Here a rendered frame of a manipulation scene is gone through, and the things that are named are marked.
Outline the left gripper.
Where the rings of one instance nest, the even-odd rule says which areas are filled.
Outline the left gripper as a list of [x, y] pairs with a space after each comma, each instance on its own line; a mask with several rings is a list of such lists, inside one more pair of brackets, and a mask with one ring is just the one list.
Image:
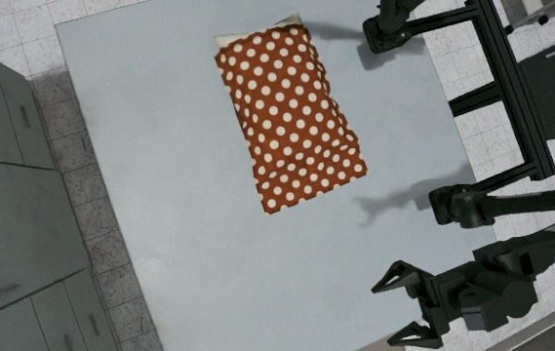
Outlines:
[[[389, 283], [396, 276], [398, 278]], [[428, 349], [444, 347], [441, 335], [448, 333], [451, 328], [434, 275], [399, 259], [392, 263], [381, 280], [371, 288], [371, 292], [383, 293], [402, 287], [406, 288], [410, 298], [417, 298], [422, 313], [421, 318], [429, 324], [429, 327], [412, 321], [386, 342], [390, 346], [414, 346]], [[416, 335], [417, 338], [405, 339], [412, 335]]]

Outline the brown polka-dot pillowcase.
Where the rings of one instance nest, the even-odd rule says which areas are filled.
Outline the brown polka-dot pillowcase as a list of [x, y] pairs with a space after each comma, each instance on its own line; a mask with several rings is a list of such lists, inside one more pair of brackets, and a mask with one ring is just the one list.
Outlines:
[[214, 58], [253, 159], [265, 215], [369, 174], [302, 22], [237, 39]]

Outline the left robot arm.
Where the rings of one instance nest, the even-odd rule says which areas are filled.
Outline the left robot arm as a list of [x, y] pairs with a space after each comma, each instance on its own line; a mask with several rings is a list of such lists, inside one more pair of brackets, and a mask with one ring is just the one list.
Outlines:
[[[442, 224], [459, 222], [465, 229], [493, 225], [502, 215], [555, 211], [555, 190], [493, 196], [448, 187], [433, 198]], [[523, 318], [538, 303], [533, 281], [555, 263], [555, 223], [472, 252], [475, 261], [434, 277], [449, 323], [463, 315], [469, 332], [492, 332], [509, 323], [507, 316]]]

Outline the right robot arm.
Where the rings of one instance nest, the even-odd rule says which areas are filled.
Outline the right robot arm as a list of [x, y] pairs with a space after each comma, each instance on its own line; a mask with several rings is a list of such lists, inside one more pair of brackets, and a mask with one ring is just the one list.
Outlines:
[[426, 0], [380, 0], [377, 5], [379, 15], [368, 18], [365, 22], [377, 51], [398, 43], [396, 35], [393, 38], [391, 36], [410, 18], [410, 12], [424, 1]]

